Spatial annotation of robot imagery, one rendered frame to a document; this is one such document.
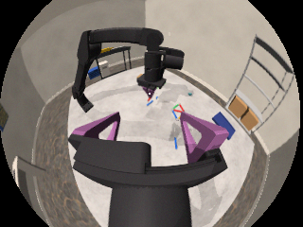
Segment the blue flat rectangular block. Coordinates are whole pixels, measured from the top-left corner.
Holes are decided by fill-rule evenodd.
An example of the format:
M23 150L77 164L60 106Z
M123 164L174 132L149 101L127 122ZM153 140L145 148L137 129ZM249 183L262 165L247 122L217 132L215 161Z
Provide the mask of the blue flat rectangular block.
M235 132L235 129L229 123L229 121L225 118L225 116L221 112L219 112L215 116L213 116L211 119L215 122L216 125L222 126L227 129L227 131L229 132L229 136L227 137L227 140L230 140L230 138L232 137L232 135Z

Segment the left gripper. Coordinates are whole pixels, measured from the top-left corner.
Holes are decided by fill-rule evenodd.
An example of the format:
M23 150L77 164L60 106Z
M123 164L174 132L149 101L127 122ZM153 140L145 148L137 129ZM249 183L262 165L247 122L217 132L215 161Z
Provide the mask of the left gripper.
M161 66L160 66L161 67ZM142 89L148 95L149 98L152 99L152 96L157 88L161 89L163 84L166 83L166 79L161 79L159 81L159 68L152 68L149 70L148 67L144 68L144 74L136 79L138 86L142 86ZM153 87L154 86L154 87ZM150 95L149 95L150 93Z

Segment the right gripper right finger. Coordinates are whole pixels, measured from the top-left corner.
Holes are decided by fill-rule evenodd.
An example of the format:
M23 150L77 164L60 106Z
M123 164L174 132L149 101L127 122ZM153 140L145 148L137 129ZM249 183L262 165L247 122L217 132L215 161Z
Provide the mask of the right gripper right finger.
M180 122L188 164L197 162L207 150L219 148L229 135L226 128L195 117L189 113L181 112ZM201 133L202 138L198 144L195 143L187 123Z

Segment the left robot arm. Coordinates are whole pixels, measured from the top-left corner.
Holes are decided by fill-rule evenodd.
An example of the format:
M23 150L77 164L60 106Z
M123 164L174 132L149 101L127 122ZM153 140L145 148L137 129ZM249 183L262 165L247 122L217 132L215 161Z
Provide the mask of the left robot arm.
M181 70L185 53L179 49L159 46L163 41L164 36L159 30L145 27L111 27L82 32L77 53L78 69L72 86L73 98L78 103L80 102L80 106L86 113L94 107L83 92L89 68L101 52L101 44L99 43L131 43L147 46L148 52L145 52L144 65L149 70L161 66L159 81L163 78L166 68ZM165 58L161 54L165 54ZM161 58L163 58L162 61Z

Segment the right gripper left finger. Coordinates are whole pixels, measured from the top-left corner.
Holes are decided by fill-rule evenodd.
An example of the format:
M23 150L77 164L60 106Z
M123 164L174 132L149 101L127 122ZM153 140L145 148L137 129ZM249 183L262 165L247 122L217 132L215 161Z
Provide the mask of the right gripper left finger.
M112 113L106 117L103 117L99 120L93 121L81 127L78 127L73 130L73 134L83 135L84 137L97 138L99 139L99 134L104 131L111 124L114 124L107 140L117 139L117 134L120 124L120 114L119 112Z

